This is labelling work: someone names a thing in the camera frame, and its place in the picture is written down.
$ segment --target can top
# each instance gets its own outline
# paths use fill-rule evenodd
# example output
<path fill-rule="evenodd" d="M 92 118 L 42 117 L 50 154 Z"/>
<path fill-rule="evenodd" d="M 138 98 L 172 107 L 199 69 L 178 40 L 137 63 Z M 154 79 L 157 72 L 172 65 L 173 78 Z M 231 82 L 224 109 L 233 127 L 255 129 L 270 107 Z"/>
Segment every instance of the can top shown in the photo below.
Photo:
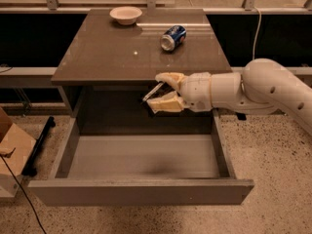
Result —
<path fill-rule="evenodd" d="M 165 51 L 172 51 L 175 48 L 175 40 L 169 35 L 163 35 L 160 43 Z"/>

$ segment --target black object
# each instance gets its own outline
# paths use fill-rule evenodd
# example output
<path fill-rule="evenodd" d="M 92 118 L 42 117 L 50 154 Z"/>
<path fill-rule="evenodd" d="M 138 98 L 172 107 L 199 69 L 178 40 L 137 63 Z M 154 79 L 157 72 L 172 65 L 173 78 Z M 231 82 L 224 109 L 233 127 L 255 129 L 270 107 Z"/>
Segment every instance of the black object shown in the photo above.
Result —
<path fill-rule="evenodd" d="M 236 116 L 237 116 L 237 118 L 238 118 L 240 121 L 246 121 L 246 120 L 247 120 L 246 114 L 244 114 L 244 113 L 236 113 Z"/>
<path fill-rule="evenodd" d="M 47 136 L 49 129 L 53 128 L 56 126 L 55 123 L 55 118 L 50 116 L 43 131 L 41 132 L 41 135 L 39 136 L 39 138 L 37 139 L 32 152 L 21 172 L 22 175 L 24 176 L 36 176 L 37 175 L 37 170 L 36 168 L 33 167 L 34 161 L 38 155 L 38 153 L 40 152 L 41 149 L 41 145 L 43 144 L 45 137 Z"/>

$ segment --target soda can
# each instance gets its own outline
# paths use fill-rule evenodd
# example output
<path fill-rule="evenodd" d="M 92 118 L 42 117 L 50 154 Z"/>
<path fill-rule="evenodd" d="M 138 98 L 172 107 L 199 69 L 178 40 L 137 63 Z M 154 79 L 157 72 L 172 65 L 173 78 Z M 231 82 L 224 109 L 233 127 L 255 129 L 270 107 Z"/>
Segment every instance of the soda can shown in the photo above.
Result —
<path fill-rule="evenodd" d="M 181 25 L 175 25 L 162 35 L 160 43 L 165 51 L 173 51 L 186 37 L 186 29 Z"/>

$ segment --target black cable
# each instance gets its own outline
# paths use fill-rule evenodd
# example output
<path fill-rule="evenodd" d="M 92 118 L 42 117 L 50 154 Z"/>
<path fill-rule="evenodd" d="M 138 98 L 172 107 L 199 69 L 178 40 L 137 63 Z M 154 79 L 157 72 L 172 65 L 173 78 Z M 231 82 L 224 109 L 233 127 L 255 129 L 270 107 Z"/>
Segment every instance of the black cable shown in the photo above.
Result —
<path fill-rule="evenodd" d="M 33 207 L 33 205 L 32 205 L 32 203 L 31 203 L 30 199 L 28 198 L 28 196 L 27 196 L 25 190 L 22 188 L 22 186 L 21 186 L 21 184 L 19 183 L 18 179 L 17 179 L 16 176 L 13 174 L 13 172 L 12 172 L 12 170 L 10 169 L 8 163 L 5 161 L 5 159 L 2 157 L 2 155 L 0 155 L 0 157 L 1 157 L 1 159 L 3 160 L 4 164 L 6 165 L 6 167 L 8 168 L 8 170 L 10 171 L 10 173 L 11 173 L 11 175 L 13 176 L 14 180 L 15 180 L 15 181 L 17 182 L 17 184 L 19 185 L 19 187 L 20 187 L 21 191 L 23 192 L 23 194 L 25 195 L 26 199 L 28 200 L 28 202 L 29 202 L 29 204 L 30 204 L 30 206 L 31 206 L 31 208 L 32 208 L 32 210 L 33 210 L 33 212 L 35 213 L 35 216 L 36 216 L 36 218 L 37 218 L 37 222 L 38 222 L 40 228 L 42 229 L 43 233 L 47 234 L 47 232 L 45 231 L 44 227 L 42 226 L 42 224 L 41 224 L 41 222 L 40 222 L 40 219 L 39 219 L 39 217 L 38 217 L 38 214 L 37 214 L 35 208 Z"/>
<path fill-rule="evenodd" d="M 4 72 L 8 72 L 9 70 L 13 68 L 12 66 L 9 66 L 8 64 L 1 64 L 0 67 L 8 67 L 6 70 L 0 71 L 0 74 Z"/>

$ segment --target speckled floor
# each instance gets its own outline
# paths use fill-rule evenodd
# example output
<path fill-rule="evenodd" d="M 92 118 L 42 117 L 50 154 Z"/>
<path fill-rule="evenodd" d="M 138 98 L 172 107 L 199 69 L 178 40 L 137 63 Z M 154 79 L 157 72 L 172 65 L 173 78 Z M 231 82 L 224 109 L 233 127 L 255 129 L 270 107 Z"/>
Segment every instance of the speckled floor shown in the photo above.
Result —
<path fill-rule="evenodd" d="M 38 137 L 48 116 L 14 116 Z M 46 179 L 66 131 L 68 116 L 56 116 L 38 159 Z M 312 137 L 284 115 L 224 114 L 221 124 L 237 178 L 255 187 L 241 206 L 46 207 L 23 186 L 47 233 L 312 233 Z M 0 203 L 0 233 L 42 233 L 19 191 L 14 202 Z"/>

